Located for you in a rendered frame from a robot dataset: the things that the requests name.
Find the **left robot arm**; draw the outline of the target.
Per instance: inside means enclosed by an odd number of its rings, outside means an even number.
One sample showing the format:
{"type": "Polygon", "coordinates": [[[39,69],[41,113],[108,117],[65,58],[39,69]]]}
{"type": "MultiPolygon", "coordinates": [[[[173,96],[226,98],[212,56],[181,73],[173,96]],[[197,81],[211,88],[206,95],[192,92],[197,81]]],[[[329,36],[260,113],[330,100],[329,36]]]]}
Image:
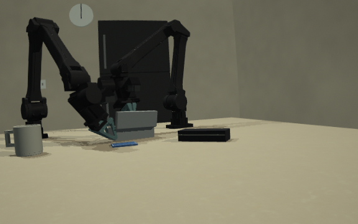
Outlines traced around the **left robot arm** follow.
{"type": "Polygon", "coordinates": [[[136,48],[112,64],[110,68],[112,75],[99,77],[97,84],[100,90],[109,87],[112,92],[116,91],[118,98],[136,98],[135,92],[140,91],[139,78],[129,77],[126,81],[124,77],[128,77],[128,72],[138,61],[170,36],[174,39],[172,71],[169,92],[167,91],[167,95],[163,99],[163,106],[174,112],[170,119],[171,124],[168,124],[170,126],[166,125],[166,128],[189,128],[193,127],[193,124],[188,123],[188,118],[186,118],[187,99],[183,89],[183,71],[186,42],[190,37],[190,32],[178,20],[164,24],[136,48]]]}

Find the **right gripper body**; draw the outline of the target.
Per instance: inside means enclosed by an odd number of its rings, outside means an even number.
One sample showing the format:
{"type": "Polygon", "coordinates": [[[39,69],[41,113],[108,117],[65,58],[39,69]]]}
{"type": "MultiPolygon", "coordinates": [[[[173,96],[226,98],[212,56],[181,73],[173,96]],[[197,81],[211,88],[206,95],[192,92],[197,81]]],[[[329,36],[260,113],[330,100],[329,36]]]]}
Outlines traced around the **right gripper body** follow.
{"type": "MultiPolygon", "coordinates": [[[[88,106],[89,107],[89,106],[88,106]]],[[[109,115],[105,111],[99,118],[97,118],[94,113],[88,108],[85,107],[83,110],[79,111],[78,113],[81,115],[81,117],[87,121],[84,123],[84,125],[90,128],[92,131],[99,131],[106,123],[107,120],[105,120],[109,115]],[[103,121],[100,125],[99,122],[103,121]]]]}

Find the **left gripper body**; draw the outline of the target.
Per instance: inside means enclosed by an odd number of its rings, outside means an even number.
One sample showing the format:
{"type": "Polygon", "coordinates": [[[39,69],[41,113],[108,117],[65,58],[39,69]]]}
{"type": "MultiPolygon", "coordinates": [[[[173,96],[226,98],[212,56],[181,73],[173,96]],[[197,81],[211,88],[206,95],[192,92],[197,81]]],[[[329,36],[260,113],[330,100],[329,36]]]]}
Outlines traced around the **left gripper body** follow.
{"type": "Polygon", "coordinates": [[[122,108],[127,104],[127,103],[137,103],[140,101],[140,98],[118,98],[117,101],[115,102],[115,104],[113,105],[113,108],[121,108],[120,111],[122,110],[122,108]]]}

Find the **grey mug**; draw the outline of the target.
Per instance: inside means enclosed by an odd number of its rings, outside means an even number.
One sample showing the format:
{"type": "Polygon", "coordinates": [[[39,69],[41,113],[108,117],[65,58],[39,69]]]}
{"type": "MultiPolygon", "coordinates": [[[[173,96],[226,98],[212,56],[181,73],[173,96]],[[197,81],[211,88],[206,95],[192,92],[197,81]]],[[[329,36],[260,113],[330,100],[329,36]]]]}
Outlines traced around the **grey mug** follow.
{"type": "Polygon", "coordinates": [[[4,131],[6,147],[15,147],[16,156],[19,157],[35,156],[43,153],[41,125],[23,126],[14,126],[13,130],[4,131]],[[14,143],[11,143],[10,134],[14,134],[14,143]]]}

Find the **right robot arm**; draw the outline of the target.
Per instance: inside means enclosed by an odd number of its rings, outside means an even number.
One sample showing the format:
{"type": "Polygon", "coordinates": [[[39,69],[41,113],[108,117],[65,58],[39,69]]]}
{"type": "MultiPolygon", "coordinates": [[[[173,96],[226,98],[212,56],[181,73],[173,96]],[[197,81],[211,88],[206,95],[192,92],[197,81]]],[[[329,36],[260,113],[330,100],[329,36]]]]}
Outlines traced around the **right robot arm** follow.
{"type": "MultiPolygon", "coordinates": [[[[85,68],[71,56],[57,35],[59,27],[55,22],[35,17],[29,20],[26,32],[29,37],[28,86],[21,104],[22,119],[27,120],[25,125],[40,124],[42,128],[42,118],[46,118],[48,114],[47,99],[42,97],[40,90],[43,42],[58,66],[64,90],[74,91],[70,94],[68,102],[77,112],[89,106],[88,108],[99,118],[105,112],[101,105],[115,102],[112,90],[109,87],[100,90],[97,83],[91,82],[85,68]]],[[[44,134],[42,128],[42,139],[44,138],[48,138],[48,134],[44,134]]]]}

